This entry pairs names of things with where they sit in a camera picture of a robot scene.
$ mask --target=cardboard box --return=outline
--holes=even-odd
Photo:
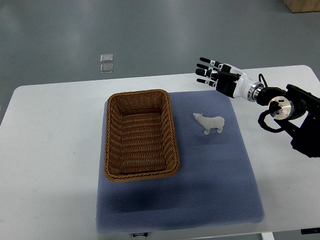
[[[320,0],[282,0],[292,13],[318,12]]]

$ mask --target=small square tile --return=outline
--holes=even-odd
[[[114,64],[113,63],[106,63],[101,64],[100,73],[112,73],[114,71]]]
[[[112,62],[114,60],[114,55],[112,53],[102,54],[100,57],[101,63]]]

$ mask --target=white table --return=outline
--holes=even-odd
[[[263,73],[269,86],[293,84],[320,97],[320,83],[307,66],[245,71],[252,79]],[[212,90],[196,79],[189,73],[17,88],[0,126],[0,239],[130,239],[128,234],[96,232],[104,104],[118,92]],[[265,106],[239,98],[231,102],[258,184],[263,221],[152,232],[149,239],[319,227],[320,159],[293,150],[285,132],[260,128],[257,120]]]

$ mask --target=black cable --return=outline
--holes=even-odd
[[[285,130],[282,127],[278,128],[278,129],[274,129],[272,127],[269,127],[265,122],[265,118],[267,115],[273,114],[274,112],[276,112],[280,109],[281,109],[281,107],[279,106],[279,104],[277,102],[275,102],[275,101],[271,102],[269,109],[264,111],[263,113],[261,113],[259,116],[258,124],[260,125],[260,127],[263,128],[264,130],[271,132],[271,133],[280,133],[283,130]]]
[[[268,84],[267,84],[267,82],[266,82],[266,80],[265,80],[265,77],[262,75],[262,73],[259,74],[259,82],[260,82],[260,83],[262,83],[262,82],[261,82],[261,79],[262,79],[262,81],[263,81],[264,86],[265,86],[265,87],[268,87]]]

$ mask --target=robotic arm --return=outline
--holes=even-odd
[[[260,81],[254,81],[244,71],[232,65],[203,57],[200,60],[211,66],[197,64],[195,73],[207,77],[206,80],[198,78],[197,82],[207,84],[230,98],[244,98],[268,106],[268,110],[261,113],[258,119],[263,129],[272,133],[286,131],[292,137],[293,149],[310,158],[320,157],[320,98],[291,84],[286,86],[287,91],[268,87],[262,74],[259,74]],[[302,117],[306,111],[308,114],[301,127],[290,122]],[[265,117],[269,114],[280,128],[274,129],[265,123]]]

